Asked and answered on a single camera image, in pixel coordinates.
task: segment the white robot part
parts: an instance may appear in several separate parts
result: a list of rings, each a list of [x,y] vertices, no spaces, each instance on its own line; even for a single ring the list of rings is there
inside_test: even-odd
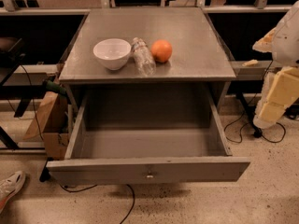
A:
[[[272,40],[272,57],[284,66],[299,65],[299,1],[276,27]]]
[[[276,124],[299,98],[299,1],[253,49],[272,52],[273,60],[285,66],[275,75],[269,73],[264,80],[253,123],[266,129]]]
[[[269,73],[263,84],[262,99],[255,110],[254,125],[261,129],[273,126],[298,98],[298,68],[288,66],[275,75]]]

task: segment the cardboard box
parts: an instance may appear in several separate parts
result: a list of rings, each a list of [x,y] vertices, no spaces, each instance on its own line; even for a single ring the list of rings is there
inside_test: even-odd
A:
[[[23,141],[43,141],[48,157],[63,160],[68,145],[68,133],[62,132],[63,127],[67,127],[66,111],[66,98],[52,91],[46,92]]]

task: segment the person's foot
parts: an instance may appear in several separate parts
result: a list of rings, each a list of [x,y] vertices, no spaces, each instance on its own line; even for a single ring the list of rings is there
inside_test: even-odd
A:
[[[17,171],[9,178],[0,181],[0,214],[7,201],[19,192],[25,183],[25,179],[25,172]]]

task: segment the gray cabinet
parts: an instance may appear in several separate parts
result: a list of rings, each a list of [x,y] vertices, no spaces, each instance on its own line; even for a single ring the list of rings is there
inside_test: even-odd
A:
[[[96,37],[151,42],[157,33],[174,53],[152,77],[133,59],[110,72],[92,55]],[[60,76],[78,115],[51,175],[63,185],[236,181],[249,159],[233,157],[217,108],[234,77],[199,8],[92,11]]]

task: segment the open drawer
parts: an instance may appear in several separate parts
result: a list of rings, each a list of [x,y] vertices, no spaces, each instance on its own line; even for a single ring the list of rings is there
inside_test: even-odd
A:
[[[206,83],[103,84],[86,90],[63,161],[62,185],[236,181]]]

